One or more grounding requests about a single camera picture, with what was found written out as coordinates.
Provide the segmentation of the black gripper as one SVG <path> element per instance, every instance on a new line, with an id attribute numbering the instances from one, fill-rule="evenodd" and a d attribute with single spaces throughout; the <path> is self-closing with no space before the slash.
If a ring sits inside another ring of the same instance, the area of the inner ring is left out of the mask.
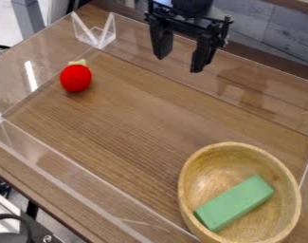
<path id="1" fill-rule="evenodd" d="M 203 71 L 219 47 L 228 44 L 233 17 L 213 4 L 215 0 L 145 0 L 144 20 L 149 25 L 153 54 L 163 60 L 172 51 L 173 31 L 201 35 L 192 53 L 191 73 Z"/>

